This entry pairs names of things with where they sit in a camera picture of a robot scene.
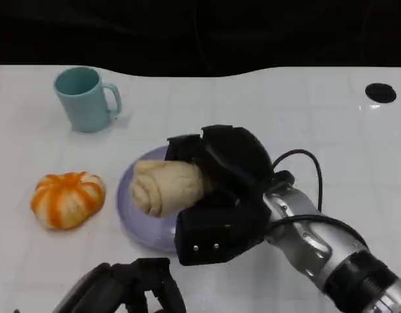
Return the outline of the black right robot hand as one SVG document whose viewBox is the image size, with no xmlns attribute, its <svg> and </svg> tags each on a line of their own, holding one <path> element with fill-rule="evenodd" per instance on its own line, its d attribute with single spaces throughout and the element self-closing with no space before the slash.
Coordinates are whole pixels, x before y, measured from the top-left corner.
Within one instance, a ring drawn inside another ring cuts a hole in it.
<svg viewBox="0 0 401 313">
<path fill-rule="evenodd" d="M 211 194 L 228 197 L 256 214 L 270 216 L 263 204 L 262 186 L 275 175 L 263 144 L 243 127 L 209 125 L 201 134 L 183 134 L 168 138 L 166 160 L 196 165 L 212 189 L 190 209 L 212 208 L 216 200 L 204 200 Z"/>
</svg>

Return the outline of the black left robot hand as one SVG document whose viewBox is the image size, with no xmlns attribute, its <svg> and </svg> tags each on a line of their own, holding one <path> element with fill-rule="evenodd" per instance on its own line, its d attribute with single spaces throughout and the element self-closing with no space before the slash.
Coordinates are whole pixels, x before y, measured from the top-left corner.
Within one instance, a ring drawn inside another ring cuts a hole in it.
<svg viewBox="0 0 401 313">
<path fill-rule="evenodd" d="M 101 263 L 83 275 L 55 307 L 55 312 L 148 312 L 145 293 L 161 304 L 160 312 L 186 312 L 169 258 L 138 258 L 129 264 Z"/>
</svg>

